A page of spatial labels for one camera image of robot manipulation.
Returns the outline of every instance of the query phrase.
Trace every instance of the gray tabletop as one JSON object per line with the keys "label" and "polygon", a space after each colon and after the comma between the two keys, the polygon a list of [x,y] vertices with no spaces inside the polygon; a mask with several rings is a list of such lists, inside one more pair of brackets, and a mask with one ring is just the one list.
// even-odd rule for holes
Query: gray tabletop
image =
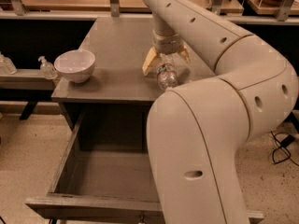
{"label": "gray tabletop", "polygon": [[[163,92],[153,69],[144,77],[142,65],[151,47],[151,15],[100,17],[86,35],[80,48],[95,55],[95,69],[81,84],[62,78],[52,99],[57,102],[131,103],[153,102]],[[180,84],[214,76],[191,50],[192,64],[174,56]]]}

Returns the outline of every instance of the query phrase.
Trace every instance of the white robotic arm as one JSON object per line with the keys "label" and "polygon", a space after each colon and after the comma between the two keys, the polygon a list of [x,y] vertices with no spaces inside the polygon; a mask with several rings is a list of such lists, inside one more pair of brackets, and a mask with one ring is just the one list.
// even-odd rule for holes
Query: white robotic arm
{"label": "white robotic arm", "polygon": [[178,52],[183,39],[216,74],[167,90],[149,112],[149,158],[165,221],[249,223],[235,152],[288,117],[297,75],[261,38],[188,0],[143,1],[158,52]]}

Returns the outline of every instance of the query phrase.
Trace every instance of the bowl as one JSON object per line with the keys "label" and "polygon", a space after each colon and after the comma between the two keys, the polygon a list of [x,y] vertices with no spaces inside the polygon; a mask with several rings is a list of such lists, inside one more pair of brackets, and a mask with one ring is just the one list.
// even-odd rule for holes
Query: bowl
{"label": "bowl", "polygon": [[88,50],[70,50],[56,58],[54,66],[64,78],[75,83],[89,79],[95,67],[95,56]]}

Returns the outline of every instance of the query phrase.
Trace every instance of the wooden shelf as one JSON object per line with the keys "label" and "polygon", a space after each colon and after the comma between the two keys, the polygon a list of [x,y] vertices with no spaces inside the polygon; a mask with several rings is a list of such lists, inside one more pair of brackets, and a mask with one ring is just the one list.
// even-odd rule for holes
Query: wooden shelf
{"label": "wooden shelf", "polygon": [[[191,0],[201,7],[208,6],[208,0]],[[110,0],[22,0],[30,10],[78,10],[109,11]],[[120,0],[121,11],[150,11],[142,0]],[[223,0],[221,12],[242,14],[243,7],[236,1]]]}
{"label": "wooden shelf", "polygon": [[[279,10],[279,7],[261,3],[261,0],[244,0],[244,2],[247,2],[258,15],[274,15]],[[293,3],[290,15],[299,15],[298,3]]]}

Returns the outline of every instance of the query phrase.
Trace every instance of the open drawer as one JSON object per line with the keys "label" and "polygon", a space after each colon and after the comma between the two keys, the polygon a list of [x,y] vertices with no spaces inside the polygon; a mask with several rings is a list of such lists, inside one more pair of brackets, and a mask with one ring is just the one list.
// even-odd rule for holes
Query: open drawer
{"label": "open drawer", "polygon": [[85,105],[46,197],[43,218],[164,223],[146,149],[150,105]]}

